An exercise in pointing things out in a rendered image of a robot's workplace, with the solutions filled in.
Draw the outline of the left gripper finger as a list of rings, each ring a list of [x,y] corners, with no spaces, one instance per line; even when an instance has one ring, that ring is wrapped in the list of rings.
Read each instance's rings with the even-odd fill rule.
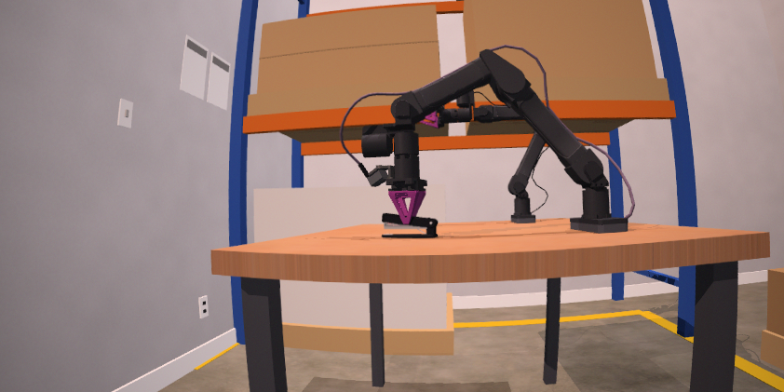
[[[388,194],[389,194],[389,196],[390,196],[390,198],[391,198],[395,208],[398,211],[398,214],[399,214],[400,219],[402,220],[402,223],[403,224],[409,224],[410,221],[411,221],[412,214],[413,214],[413,211],[414,211],[417,199],[419,197],[420,191],[388,191]],[[405,217],[405,215],[404,215],[404,213],[402,211],[402,208],[401,208],[401,206],[399,204],[399,200],[398,200],[399,197],[410,197],[411,198],[411,202],[410,202],[410,206],[409,206],[407,217]]]
[[[423,202],[423,200],[425,198],[425,195],[426,195],[426,191],[420,191],[420,194],[419,194],[419,197],[417,199],[416,206],[415,206],[415,209],[414,209],[414,212],[413,212],[412,216],[416,217],[417,212],[418,212],[418,210],[419,210],[419,208],[420,208],[420,206],[421,206],[421,204],[422,204],[422,202]],[[400,204],[400,206],[402,208],[402,211],[403,211],[404,215],[407,216],[408,210],[407,210],[407,206],[406,206],[406,203],[405,203],[405,198],[409,198],[409,197],[399,197],[398,200],[399,200],[399,204]]]

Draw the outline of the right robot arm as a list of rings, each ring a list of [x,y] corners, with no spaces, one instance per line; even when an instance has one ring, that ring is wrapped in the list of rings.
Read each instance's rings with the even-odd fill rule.
[[[457,108],[457,117],[458,123],[470,122],[471,119],[474,118],[474,121],[479,121],[480,123],[492,123],[496,121],[503,121],[503,120],[524,120],[520,115],[518,115],[511,107],[507,108],[506,106],[499,106],[499,105],[481,105],[478,108],[475,108],[475,99],[474,99],[474,90],[468,92],[467,94],[459,97],[456,99],[456,105],[459,107]],[[473,117],[472,117],[472,106],[473,106]],[[486,108],[485,108],[486,107]],[[468,109],[465,109],[468,108]],[[475,109],[475,117],[474,117],[474,109]],[[481,120],[482,119],[482,120]],[[488,119],[488,120],[485,120]],[[510,194],[517,196],[514,198],[514,210],[515,213],[513,218],[516,219],[525,219],[525,218],[535,218],[535,215],[531,213],[530,207],[530,198],[529,194],[525,190],[528,185],[528,180],[531,176],[531,173],[534,169],[536,161],[540,156],[544,145],[546,144],[545,141],[536,133],[533,135],[531,142],[523,156],[523,159],[519,165],[519,168],[516,170],[516,176],[512,176],[510,180]],[[523,187],[524,186],[524,187]],[[523,197],[519,197],[523,196]],[[522,216],[522,217],[515,217],[515,216]]]

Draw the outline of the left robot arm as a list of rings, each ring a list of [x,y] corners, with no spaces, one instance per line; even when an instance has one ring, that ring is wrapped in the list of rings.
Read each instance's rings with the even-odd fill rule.
[[[418,133],[413,132],[415,124],[441,106],[488,84],[497,99],[526,120],[556,154],[565,166],[565,172],[585,189],[582,191],[583,219],[570,218],[570,223],[628,223],[628,218],[613,218],[610,213],[609,189],[606,187],[609,182],[599,158],[590,148],[586,149],[541,102],[520,69],[489,49],[481,51],[479,58],[458,71],[395,99],[390,108],[395,123],[363,127],[363,156],[390,156],[393,153],[393,137],[394,155],[405,155],[405,158],[419,155]]]

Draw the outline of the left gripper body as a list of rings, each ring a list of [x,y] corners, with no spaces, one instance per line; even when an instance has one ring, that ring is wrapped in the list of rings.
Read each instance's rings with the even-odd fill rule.
[[[388,170],[388,177],[385,179],[386,185],[391,185],[391,188],[403,189],[388,189],[388,191],[425,191],[424,186],[427,186],[427,180],[420,179],[419,156],[405,155],[394,156],[394,166],[377,165],[368,175],[372,175],[376,170]],[[399,180],[395,180],[399,179]],[[395,182],[405,181],[405,182]]]

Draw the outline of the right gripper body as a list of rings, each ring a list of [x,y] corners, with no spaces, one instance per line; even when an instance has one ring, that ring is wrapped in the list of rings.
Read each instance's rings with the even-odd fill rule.
[[[457,115],[456,108],[445,109],[444,105],[443,107],[441,106],[438,110],[436,110],[436,116],[438,116],[438,127],[443,128],[445,123],[457,123],[457,117],[455,117],[456,115]],[[443,117],[443,123],[441,124],[442,117]]]

